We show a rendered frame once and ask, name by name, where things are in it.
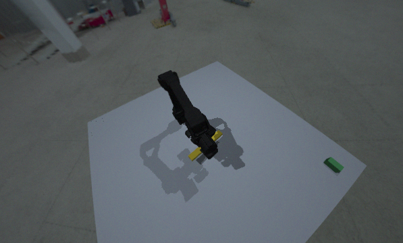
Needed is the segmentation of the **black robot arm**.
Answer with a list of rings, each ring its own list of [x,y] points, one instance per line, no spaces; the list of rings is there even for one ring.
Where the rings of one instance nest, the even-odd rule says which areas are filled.
[[[217,144],[212,139],[216,129],[210,125],[207,117],[192,105],[180,85],[177,73],[171,70],[165,72],[158,76],[158,81],[169,94],[175,119],[180,125],[186,124],[191,136],[197,140],[206,155],[211,154],[217,148]]]

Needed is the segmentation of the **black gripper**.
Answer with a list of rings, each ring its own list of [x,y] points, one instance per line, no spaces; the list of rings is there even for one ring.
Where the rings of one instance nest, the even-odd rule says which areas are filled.
[[[189,130],[186,130],[185,135],[190,138],[191,134],[189,132]],[[191,136],[190,139],[195,145],[197,145],[198,147],[200,147],[200,145],[198,144],[197,140],[194,140],[193,137]],[[207,159],[211,159],[214,155],[216,155],[218,153],[218,148],[216,148],[211,154],[206,155],[202,149],[200,149],[200,151],[205,155],[205,157]]]

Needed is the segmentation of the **green rectangular block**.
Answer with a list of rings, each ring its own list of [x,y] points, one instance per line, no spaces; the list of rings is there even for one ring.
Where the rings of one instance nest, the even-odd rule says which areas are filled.
[[[325,160],[325,163],[330,169],[332,169],[335,173],[341,172],[343,170],[343,166],[339,164],[335,159],[332,157]]]

